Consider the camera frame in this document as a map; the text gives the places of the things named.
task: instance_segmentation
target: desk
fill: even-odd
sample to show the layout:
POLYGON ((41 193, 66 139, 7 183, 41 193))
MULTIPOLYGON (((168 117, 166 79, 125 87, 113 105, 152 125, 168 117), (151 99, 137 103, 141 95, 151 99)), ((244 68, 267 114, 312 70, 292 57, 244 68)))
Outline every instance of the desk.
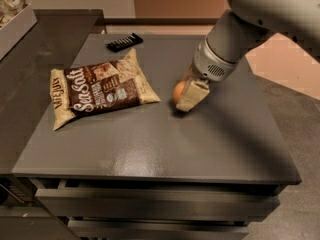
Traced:
MULTIPOLYGON (((120 59, 89 35, 73 66, 120 59)), ((188 114, 171 92, 203 36, 144 35, 138 60, 161 103, 76 120, 47 108, 12 173, 79 237, 242 239, 301 179, 243 59, 188 114)))

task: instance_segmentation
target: wooden panel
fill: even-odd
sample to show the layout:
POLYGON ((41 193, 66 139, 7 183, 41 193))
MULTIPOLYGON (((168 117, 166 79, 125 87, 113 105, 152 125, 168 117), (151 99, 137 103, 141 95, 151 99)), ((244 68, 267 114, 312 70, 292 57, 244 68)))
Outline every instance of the wooden panel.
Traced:
POLYGON ((226 0, 134 0, 137 18, 219 18, 226 0))

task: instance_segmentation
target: robotic arm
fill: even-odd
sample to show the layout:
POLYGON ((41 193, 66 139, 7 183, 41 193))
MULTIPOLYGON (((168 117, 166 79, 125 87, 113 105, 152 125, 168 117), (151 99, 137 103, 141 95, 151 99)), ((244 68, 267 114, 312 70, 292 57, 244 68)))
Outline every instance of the robotic arm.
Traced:
POLYGON ((196 50, 201 78, 225 80, 240 59, 274 33, 296 42, 320 62, 320 0, 228 0, 226 10, 196 50))

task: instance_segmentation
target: drawer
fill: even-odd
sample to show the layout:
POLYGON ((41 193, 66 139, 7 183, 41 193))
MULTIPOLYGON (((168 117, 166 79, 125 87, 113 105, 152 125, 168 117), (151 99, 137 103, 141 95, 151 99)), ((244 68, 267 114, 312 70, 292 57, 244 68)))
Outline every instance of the drawer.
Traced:
POLYGON ((178 221, 262 221, 278 205, 276 196, 210 186, 114 187, 104 182, 43 186, 37 199, 56 216, 178 221))
POLYGON ((209 223, 69 221, 68 226, 89 239, 240 240, 248 234, 247 227, 209 223))

